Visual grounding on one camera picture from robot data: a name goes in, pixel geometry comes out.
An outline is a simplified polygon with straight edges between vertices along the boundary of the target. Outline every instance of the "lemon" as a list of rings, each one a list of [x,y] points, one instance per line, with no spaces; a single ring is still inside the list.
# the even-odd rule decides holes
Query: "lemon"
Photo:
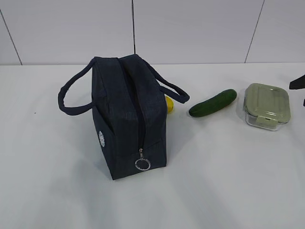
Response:
[[[167,113],[169,114],[170,112],[173,111],[173,101],[170,97],[166,96],[166,104],[167,104]]]

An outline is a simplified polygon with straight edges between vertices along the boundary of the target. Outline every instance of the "zipper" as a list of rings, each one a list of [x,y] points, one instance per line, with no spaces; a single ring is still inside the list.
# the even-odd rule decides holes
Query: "zipper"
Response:
[[[122,72],[125,78],[125,82],[128,89],[128,94],[131,98],[131,101],[133,103],[133,106],[135,108],[137,119],[138,119],[138,149],[140,154],[140,159],[143,159],[143,148],[144,148],[144,139],[145,139],[145,133],[146,133],[146,127],[145,127],[145,119],[144,115],[140,106],[139,97],[137,94],[136,86],[134,81],[132,80],[131,76],[129,75],[128,71],[125,70],[123,63],[118,59],[120,66],[122,68]]]

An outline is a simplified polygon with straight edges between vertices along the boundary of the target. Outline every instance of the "zipper pull ring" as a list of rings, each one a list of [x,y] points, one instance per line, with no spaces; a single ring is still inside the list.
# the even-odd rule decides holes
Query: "zipper pull ring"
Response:
[[[143,149],[142,149],[142,148],[139,149],[139,153],[140,153],[140,159],[138,159],[138,160],[135,161],[135,163],[134,163],[135,167],[136,167],[138,170],[141,170],[141,171],[146,171],[146,170],[150,169],[150,168],[151,168],[151,162],[150,162],[149,160],[147,160],[147,159],[144,158]],[[147,168],[141,168],[141,167],[139,167],[138,162],[140,162],[140,161],[146,162],[146,163],[147,163]]]

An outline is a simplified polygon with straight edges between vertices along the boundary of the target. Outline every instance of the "cucumber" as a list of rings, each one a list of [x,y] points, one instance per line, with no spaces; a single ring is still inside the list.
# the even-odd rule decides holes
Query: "cucumber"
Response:
[[[189,110],[189,114],[192,117],[203,117],[210,115],[231,104],[236,97],[237,92],[235,90],[225,90],[209,100],[196,104]]]

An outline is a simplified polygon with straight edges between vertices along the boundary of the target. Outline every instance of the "black object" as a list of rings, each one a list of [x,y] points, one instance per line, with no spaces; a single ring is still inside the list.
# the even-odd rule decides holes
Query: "black object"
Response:
[[[92,68],[92,102],[65,107],[70,86]],[[160,86],[158,81],[173,88]],[[166,166],[164,94],[185,103],[189,95],[163,79],[138,55],[94,57],[58,94],[59,108],[68,115],[92,109],[95,129],[113,180]]]
[[[296,80],[291,81],[289,84],[289,89],[298,90],[303,88],[305,88],[305,75],[301,76]]]

